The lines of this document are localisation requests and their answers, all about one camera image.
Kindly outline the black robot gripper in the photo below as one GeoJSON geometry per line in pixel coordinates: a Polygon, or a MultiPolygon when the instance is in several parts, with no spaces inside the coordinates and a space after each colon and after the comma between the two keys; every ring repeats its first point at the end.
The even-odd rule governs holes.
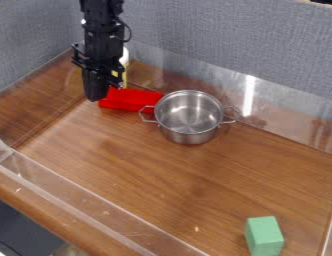
{"type": "Polygon", "coordinates": [[[90,101],[108,96],[109,86],[122,87],[125,67],[120,62],[124,55],[125,29],[112,32],[85,32],[85,41],[73,44],[73,63],[82,69],[85,95],[90,101]]]}

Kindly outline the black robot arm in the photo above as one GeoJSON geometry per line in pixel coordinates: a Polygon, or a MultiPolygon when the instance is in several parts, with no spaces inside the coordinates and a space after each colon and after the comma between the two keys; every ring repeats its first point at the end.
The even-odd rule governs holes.
{"type": "Polygon", "coordinates": [[[85,39],[73,44],[73,63],[82,69],[85,95],[91,102],[124,87],[125,0],[79,0],[85,39]]]}

